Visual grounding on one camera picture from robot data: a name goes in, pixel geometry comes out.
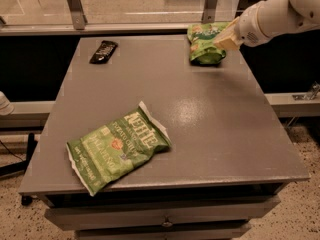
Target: black cable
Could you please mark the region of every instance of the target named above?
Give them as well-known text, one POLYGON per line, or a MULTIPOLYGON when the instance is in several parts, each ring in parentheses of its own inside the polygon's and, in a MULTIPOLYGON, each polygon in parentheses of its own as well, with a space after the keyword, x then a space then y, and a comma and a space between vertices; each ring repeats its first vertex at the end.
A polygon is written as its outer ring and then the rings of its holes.
POLYGON ((19 158, 21 161, 24 161, 21 157, 13 154, 1 140, 0 140, 0 143, 1 143, 2 146, 4 146, 4 148, 9 152, 10 155, 13 155, 16 158, 19 158))

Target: snack bag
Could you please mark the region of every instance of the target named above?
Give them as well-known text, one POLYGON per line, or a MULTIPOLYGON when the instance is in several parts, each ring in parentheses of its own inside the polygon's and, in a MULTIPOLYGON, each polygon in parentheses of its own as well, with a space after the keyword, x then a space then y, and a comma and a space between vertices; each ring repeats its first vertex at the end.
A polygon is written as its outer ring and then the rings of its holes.
POLYGON ((215 22, 207 24, 193 24, 188 27, 188 39, 191 43, 190 61, 200 65, 215 65, 226 57, 226 51, 218 49, 213 39, 229 23, 215 22))
POLYGON ((171 146, 145 104, 80 139, 67 142, 72 168, 91 196, 171 146))

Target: black stand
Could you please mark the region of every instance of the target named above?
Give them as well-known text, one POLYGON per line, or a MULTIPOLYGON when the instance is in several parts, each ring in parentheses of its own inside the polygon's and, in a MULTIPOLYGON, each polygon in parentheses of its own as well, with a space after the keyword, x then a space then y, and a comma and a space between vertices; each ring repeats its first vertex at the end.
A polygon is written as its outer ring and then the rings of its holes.
MULTIPOLYGON (((0 177, 8 174, 12 174, 15 172, 19 171, 26 171, 29 165, 29 162, 31 160, 31 157, 33 155, 33 152, 37 146, 37 141, 34 139, 34 134, 30 133, 28 135, 28 145, 27 145, 27 152, 26 152, 26 160, 15 163, 15 164, 10 164, 6 165, 3 167, 0 167, 0 177)), ((22 205, 29 205, 32 202, 32 197, 31 196, 22 196, 21 204, 22 205)))

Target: table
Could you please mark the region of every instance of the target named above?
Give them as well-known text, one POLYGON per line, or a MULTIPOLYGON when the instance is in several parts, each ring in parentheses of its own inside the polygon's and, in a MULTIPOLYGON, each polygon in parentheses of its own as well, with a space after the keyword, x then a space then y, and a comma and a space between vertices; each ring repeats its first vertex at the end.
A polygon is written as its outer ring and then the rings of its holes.
POLYGON ((239 51, 219 66, 189 63, 186 35, 81 38, 19 193, 78 239, 229 239, 309 178, 239 51), (89 64, 102 40, 119 44, 89 64), (143 101, 173 147, 90 197, 66 142, 143 101))

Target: gray tabletop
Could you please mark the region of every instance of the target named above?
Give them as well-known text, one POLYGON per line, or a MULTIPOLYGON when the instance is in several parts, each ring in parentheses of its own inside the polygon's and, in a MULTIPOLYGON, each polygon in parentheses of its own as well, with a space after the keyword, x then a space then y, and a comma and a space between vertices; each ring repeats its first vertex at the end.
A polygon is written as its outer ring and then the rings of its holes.
POLYGON ((185 35, 82 38, 19 192, 86 192, 66 142, 143 101, 173 147, 104 191, 291 182, 309 177, 239 51, 218 67, 189 63, 185 35), (102 40, 119 47, 89 64, 102 40))

